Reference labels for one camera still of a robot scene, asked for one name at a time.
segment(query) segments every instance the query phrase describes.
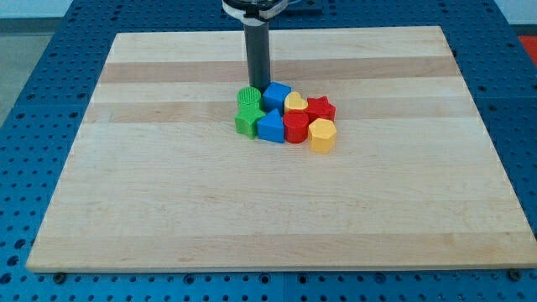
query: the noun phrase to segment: plastic block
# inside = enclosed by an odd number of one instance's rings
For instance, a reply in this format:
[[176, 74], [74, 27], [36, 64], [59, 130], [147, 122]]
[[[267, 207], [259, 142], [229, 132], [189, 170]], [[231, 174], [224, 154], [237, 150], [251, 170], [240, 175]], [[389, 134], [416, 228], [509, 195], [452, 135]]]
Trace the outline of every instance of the plastic block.
[[258, 134], [257, 122], [265, 116], [265, 112], [256, 107], [244, 107], [235, 116], [235, 129], [237, 133], [254, 139]]
[[318, 98], [308, 97], [308, 107], [304, 112], [310, 118], [310, 122], [315, 121], [317, 118], [334, 121], [336, 117], [336, 108], [328, 102], [327, 96]]
[[299, 92], [292, 91], [284, 101], [284, 112], [287, 113], [289, 110], [304, 110], [308, 107], [308, 102], [302, 98]]
[[278, 109], [279, 115], [284, 115], [284, 101], [287, 95], [291, 93], [291, 87], [272, 82], [263, 94], [263, 110], [271, 112]]
[[302, 143], [308, 137], [308, 115], [301, 110], [290, 110], [284, 114], [285, 140]]
[[261, 91], [253, 87], [244, 87], [237, 93], [239, 111], [246, 107], [261, 109]]
[[284, 142], [284, 123], [278, 109], [273, 109], [258, 121], [258, 136], [270, 142]]
[[317, 118], [308, 127], [308, 141], [314, 152], [327, 154], [336, 144], [337, 129], [334, 122], [324, 118]]

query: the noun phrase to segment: red star block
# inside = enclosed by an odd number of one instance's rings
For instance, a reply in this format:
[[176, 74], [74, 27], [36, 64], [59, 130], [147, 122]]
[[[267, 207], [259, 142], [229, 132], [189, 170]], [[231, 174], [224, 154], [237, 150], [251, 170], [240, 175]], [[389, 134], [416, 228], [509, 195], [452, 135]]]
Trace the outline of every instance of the red star block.
[[325, 118], [334, 122], [336, 108], [328, 102], [327, 96], [319, 98], [308, 97], [308, 107], [304, 110], [310, 119], [310, 123], [317, 118]]

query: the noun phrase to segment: blue block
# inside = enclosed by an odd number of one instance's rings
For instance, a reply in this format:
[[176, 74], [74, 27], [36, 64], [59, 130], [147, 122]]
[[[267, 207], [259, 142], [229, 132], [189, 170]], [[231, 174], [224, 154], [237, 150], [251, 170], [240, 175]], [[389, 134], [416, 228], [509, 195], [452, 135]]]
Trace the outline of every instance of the blue block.
[[290, 92], [291, 87], [287, 85], [278, 82], [270, 83], [263, 94], [263, 110], [265, 112], [271, 112], [274, 109], [278, 109], [279, 115], [283, 116], [285, 97]]
[[284, 142], [284, 122], [282, 122], [278, 109], [273, 109], [258, 120], [258, 137], [275, 143]]

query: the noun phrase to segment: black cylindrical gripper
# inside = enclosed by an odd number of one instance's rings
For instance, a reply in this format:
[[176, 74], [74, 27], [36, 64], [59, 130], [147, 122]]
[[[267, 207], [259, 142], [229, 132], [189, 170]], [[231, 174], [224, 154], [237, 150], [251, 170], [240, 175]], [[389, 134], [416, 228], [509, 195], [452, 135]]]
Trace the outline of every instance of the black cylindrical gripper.
[[244, 25], [250, 86], [262, 93], [270, 84], [269, 22], [260, 26]]

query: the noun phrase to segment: blue pegboard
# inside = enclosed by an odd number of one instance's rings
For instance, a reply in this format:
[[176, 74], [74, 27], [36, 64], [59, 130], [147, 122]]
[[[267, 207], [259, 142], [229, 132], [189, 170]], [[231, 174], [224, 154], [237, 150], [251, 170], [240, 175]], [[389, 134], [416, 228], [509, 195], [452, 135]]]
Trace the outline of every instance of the blue pegboard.
[[[537, 232], [537, 77], [492, 0], [323, 0], [272, 29], [440, 25]], [[118, 32], [240, 30], [218, 1], [75, 0], [0, 129], [0, 301], [537, 300], [537, 270], [33, 274], [23, 265]]]

